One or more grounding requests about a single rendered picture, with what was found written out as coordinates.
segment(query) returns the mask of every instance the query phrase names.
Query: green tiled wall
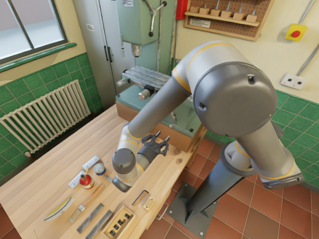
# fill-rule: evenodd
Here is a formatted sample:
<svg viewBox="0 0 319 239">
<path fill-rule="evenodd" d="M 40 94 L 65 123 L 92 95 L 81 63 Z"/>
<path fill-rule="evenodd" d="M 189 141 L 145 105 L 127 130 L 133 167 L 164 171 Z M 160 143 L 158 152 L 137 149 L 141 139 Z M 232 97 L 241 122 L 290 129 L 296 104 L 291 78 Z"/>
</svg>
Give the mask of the green tiled wall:
<svg viewBox="0 0 319 239">
<path fill-rule="evenodd" d="M 79 80 L 90 111 L 103 109 L 87 53 L 0 86 L 0 117 L 73 81 Z M 0 124 L 0 180 L 27 161 L 26 147 Z"/>
<path fill-rule="evenodd" d="M 305 180 L 319 187 L 319 104 L 277 91 L 278 104 L 272 122 L 284 132 L 283 145 L 293 154 Z M 234 138 L 207 135 L 224 143 Z"/>
</svg>

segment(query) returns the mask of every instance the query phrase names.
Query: window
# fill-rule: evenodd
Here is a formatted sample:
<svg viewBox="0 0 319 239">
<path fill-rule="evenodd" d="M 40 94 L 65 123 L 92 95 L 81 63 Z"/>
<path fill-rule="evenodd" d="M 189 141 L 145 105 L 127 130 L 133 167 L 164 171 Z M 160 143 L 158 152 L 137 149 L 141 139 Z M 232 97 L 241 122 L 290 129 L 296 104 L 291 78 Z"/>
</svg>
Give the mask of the window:
<svg viewBox="0 0 319 239">
<path fill-rule="evenodd" d="M 66 42 L 54 0 L 0 0 L 0 64 Z"/>
</svg>

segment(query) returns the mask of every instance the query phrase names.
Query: window pane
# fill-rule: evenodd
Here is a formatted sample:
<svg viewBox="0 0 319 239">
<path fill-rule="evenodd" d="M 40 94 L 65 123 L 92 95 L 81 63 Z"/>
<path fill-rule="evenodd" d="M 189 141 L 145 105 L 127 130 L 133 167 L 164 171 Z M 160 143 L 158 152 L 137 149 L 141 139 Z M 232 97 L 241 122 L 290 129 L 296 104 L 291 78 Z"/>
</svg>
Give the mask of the window pane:
<svg viewBox="0 0 319 239">
<path fill-rule="evenodd" d="M 0 0 L 0 59 L 31 50 L 6 0 Z"/>
<path fill-rule="evenodd" d="M 64 39 L 50 0 L 11 0 L 34 48 Z"/>
</svg>

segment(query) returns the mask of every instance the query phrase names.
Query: window frame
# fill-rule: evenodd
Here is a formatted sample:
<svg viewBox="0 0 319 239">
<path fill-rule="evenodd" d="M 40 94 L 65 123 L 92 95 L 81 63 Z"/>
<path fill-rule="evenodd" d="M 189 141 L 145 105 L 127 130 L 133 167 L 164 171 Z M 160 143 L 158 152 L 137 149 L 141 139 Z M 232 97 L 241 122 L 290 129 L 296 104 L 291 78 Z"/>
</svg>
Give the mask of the window frame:
<svg viewBox="0 0 319 239">
<path fill-rule="evenodd" d="M 48 44 L 48 45 L 45 45 L 45 46 L 41 46 L 41 47 L 38 47 L 38 48 L 33 48 L 33 45 L 32 45 L 32 42 L 30 41 L 30 38 L 28 37 L 28 34 L 27 32 L 25 31 L 24 29 L 24 26 L 13 6 L 13 3 L 11 0 L 7 0 L 7 2 L 9 3 L 10 5 L 10 8 L 12 9 L 12 12 L 13 12 L 13 15 L 14 17 L 16 18 L 16 20 L 18 21 L 18 25 L 19 27 L 21 28 L 21 30 L 23 31 L 26 39 L 28 40 L 29 44 L 30 44 L 30 47 L 32 48 L 31 50 L 28 50 L 28 51 L 24 51 L 24 52 L 21 52 L 21 53 L 18 53 L 16 55 L 12 55 L 12 56 L 9 56 L 9 57 L 6 57 L 6 58 L 3 58 L 3 59 L 0 59 L 0 65 L 1 64 L 4 64 L 4 63 L 7 63 L 9 61 L 13 61 L 13 60 L 16 60 L 18 58 L 21 58 L 21 57 L 25 57 L 25 56 L 28 56 L 28 55 L 31 55 L 31 54 L 34 54 L 36 52 L 39 52 L 39 51 L 43 51 L 43 50 L 46 50 L 46 49 L 49 49 L 49 48 L 52 48 L 52 47 L 55 47 L 55 46 L 58 46 L 58 45 L 62 45 L 64 43 L 68 43 L 68 39 L 66 37 L 66 34 L 65 34 L 65 31 L 64 31 L 64 28 L 63 28 L 63 25 L 62 25 L 62 22 L 61 22 L 61 19 L 60 19 L 60 16 L 58 14 L 58 10 L 56 8 L 56 5 L 55 5 L 55 2 L 54 0 L 50 0 L 51 1 L 51 4 L 53 6 L 53 10 L 54 10 L 54 13 L 55 13 L 55 16 L 56 16 L 56 19 L 58 21 L 58 24 L 59 24 L 59 27 L 61 29 L 61 32 L 62 32 L 62 35 L 64 37 L 64 39 L 62 41 L 57 41 L 57 42 L 54 42 L 54 43 L 51 43 L 51 44 Z"/>
</svg>

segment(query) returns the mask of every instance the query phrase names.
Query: wooden shelf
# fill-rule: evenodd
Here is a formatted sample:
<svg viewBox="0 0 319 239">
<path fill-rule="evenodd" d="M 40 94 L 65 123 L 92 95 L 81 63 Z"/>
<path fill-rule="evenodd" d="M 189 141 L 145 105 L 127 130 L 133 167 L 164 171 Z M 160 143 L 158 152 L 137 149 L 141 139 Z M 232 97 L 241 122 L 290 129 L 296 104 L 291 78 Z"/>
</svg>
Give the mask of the wooden shelf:
<svg viewBox="0 0 319 239">
<path fill-rule="evenodd" d="M 196 16 L 196 17 L 203 17 L 203 18 L 209 18 L 209 19 L 214 19 L 214 20 L 219 20 L 219 21 L 228 21 L 228 22 L 233 22 L 233 23 L 238 23 L 242 25 L 248 25 L 248 26 L 259 26 L 260 22 L 247 22 L 244 20 L 234 20 L 232 17 L 230 18 L 223 18 L 219 16 L 211 16 L 211 15 L 204 15 L 204 14 L 199 14 L 199 13 L 191 13 L 191 12 L 185 12 L 185 15 L 188 16 Z"/>
</svg>

